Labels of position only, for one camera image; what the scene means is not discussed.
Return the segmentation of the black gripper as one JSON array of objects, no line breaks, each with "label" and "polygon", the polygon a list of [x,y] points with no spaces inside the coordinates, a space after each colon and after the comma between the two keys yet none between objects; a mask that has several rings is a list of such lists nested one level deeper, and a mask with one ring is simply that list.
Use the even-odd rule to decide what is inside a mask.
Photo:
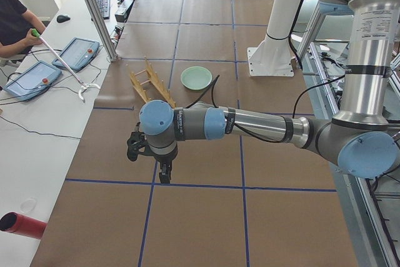
[{"label": "black gripper", "polygon": [[160,163],[159,180],[162,184],[171,182],[172,162],[166,161]]}]

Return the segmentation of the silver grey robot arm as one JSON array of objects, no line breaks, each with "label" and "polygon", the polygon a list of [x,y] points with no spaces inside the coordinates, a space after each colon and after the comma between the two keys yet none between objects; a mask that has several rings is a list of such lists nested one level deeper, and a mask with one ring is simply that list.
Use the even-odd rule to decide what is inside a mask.
[{"label": "silver grey robot arm", "polygon": [[399,146],[389,134],[383,101],[399,0],[320,0],[320,4],[347,6],[354,16],[341,106],[331,120],[287,118],[201,102],[173,109],[154,100],[139,112],[127,141],[128,158],[152,156],[160,164],[161,182],[168,183],[178,142],[236,133],[267,143],[291,143],[358,178],[371,179],[394,169]]}]

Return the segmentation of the person's hand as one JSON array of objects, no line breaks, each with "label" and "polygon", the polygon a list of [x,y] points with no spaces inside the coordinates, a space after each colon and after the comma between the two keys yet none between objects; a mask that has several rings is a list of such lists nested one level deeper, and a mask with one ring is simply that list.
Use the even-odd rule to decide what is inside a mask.
[{"label": "person's hand", "polygon": [[27,32],[26,37],[23,39],[23,42],[26,48],[30,46],[40,45],[43,43],[39,37],[39,33],[34,28],[31,28]]}]

